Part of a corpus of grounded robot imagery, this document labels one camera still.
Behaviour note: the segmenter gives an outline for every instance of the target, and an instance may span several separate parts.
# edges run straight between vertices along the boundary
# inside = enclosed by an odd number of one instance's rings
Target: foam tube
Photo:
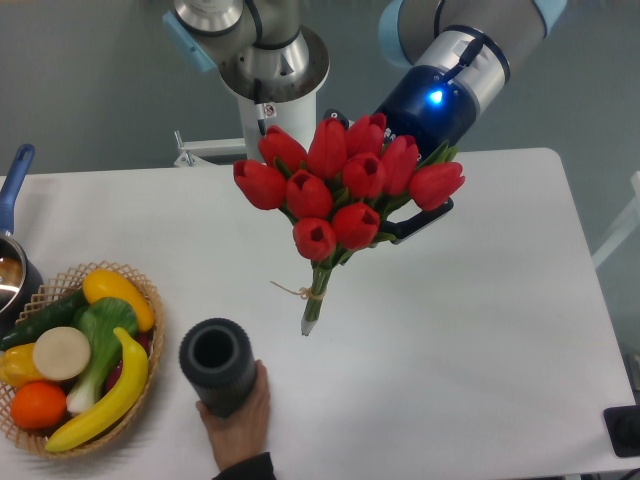
[[[211,318],[189,330],[180,345],[180,367],[200,400],[221,418],[242,405],[256,380],[249,337],[226,318]]]

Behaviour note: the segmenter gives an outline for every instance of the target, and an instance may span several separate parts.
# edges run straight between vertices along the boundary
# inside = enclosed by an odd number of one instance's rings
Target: blue pot handle
[[[27,176],[35,153],[34,146],[28,143],[18,148],[7,178],[2,185],[2,190],[0,190],[0,232],[13,233],[13,210],[16,198],[18,198],[18,192],[24,177]]]

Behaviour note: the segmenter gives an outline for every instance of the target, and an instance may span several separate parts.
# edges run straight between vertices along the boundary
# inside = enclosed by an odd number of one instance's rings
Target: cucumber
[[[22,322],[16,323],[0,341],[0,351],[35,342],[40,335],[55,327],[68,326],[76,310],[87,305],[82,288],[50,303]]]

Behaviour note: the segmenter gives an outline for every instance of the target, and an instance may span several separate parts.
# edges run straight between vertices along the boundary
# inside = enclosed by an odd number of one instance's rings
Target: cable
[[[640,468],[636,468],[635,470],[631,470],[625,476],[620,477],[620,480],[629,480],[630,478],[635,477],[636,473],[640,473]]]

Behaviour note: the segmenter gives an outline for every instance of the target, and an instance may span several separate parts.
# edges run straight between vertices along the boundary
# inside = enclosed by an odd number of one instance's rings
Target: yellow banana
[[[113,333],[122,344],[120,378],[93,407],[69,420],[49,437],[44,446],[47,452],[64,452],[91,440],[122,418],[142,394],[149,376],[147,353],[124,328],[114,328]]]

